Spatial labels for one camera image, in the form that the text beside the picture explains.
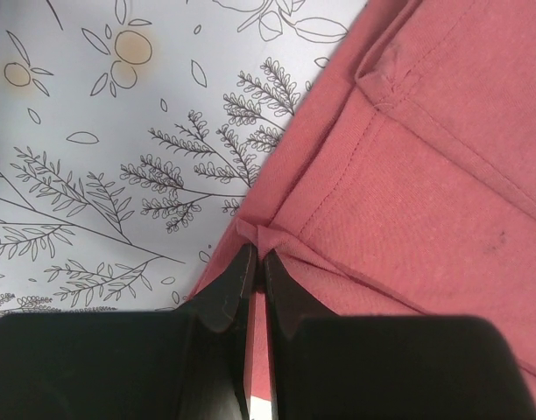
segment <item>red cloth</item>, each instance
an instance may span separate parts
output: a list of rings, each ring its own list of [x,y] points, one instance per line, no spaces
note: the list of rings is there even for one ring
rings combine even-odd
[[[536,399],[536,1],[371,1],[200,288],[247,241],[342,314],[491,320]]]

